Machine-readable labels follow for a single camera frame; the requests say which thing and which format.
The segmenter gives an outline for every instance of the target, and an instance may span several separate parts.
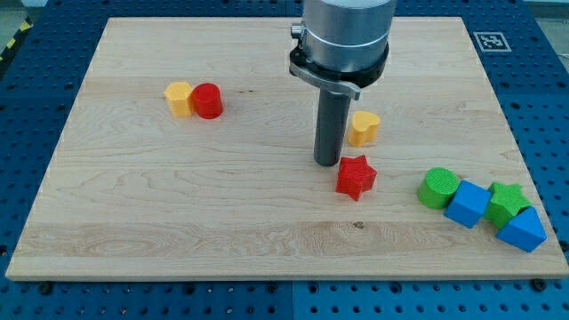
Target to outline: black and yellow tape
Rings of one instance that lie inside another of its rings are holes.
[[[0,80],[2,80],[6,71],[8,71],[8,68],[16,56],[16,52],[21,48],[31,29],[32,21],[30,18],[26,18],[18,30],[16,30],[12,39],[8,41],[8,44],[6,44],[6,47],[2,50],[2,54],[0,54]]]

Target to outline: yellow hexagonal block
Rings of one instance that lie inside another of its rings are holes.
[[[194,113],[194,104],[189,98],[192,90],[192,86],[185,81],[173,82],[164,90],[166,102],[174,116],[191,116]]]
[[[374,113],[357,111],[352,116],[348,141],[354,147],[362,147],[366,142],[374,141],[380,128],[381,118]]]

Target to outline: blue cube block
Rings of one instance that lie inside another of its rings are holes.
[[[446,208],[445,217],[472,228],[484,216],[491,196],[490,191],[463,180]]]
[[[548,238],[534,207],[519,213],[496,236],[527,252],[532,252]]]

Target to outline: green cylinder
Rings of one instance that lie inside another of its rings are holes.
[[[460,180],[452,171],[433,168],[425,174],[417,196],[422,204],[431,209],[445,208],[459,188]]]

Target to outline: red star block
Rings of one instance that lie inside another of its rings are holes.
[[[362,192],[372,189],[376,176],[377,172],[367,164],[365,156],[343,156],[338,170],[336,192],[347,194],[357,201]]]

